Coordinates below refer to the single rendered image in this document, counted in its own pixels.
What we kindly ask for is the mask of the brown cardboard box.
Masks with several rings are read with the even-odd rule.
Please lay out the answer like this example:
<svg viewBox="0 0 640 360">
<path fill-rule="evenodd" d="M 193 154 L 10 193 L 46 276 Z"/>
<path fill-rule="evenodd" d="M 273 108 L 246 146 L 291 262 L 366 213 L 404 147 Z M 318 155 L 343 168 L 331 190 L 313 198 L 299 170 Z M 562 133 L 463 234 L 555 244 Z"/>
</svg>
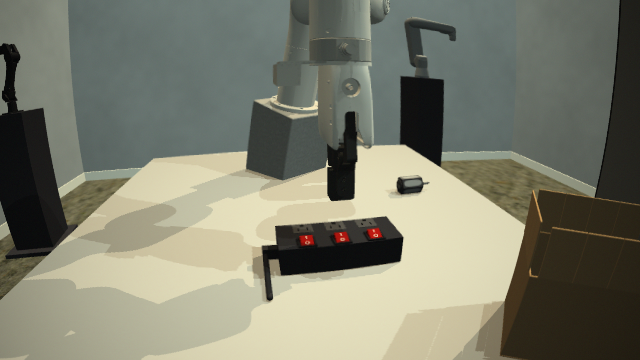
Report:
<svg viewBox="0 0 640 360">
<path fill-rule="evenodd" d="M 639 234 L 638 204 L 532 190 L 500 356 L 640 360 Z"/>
</svg>

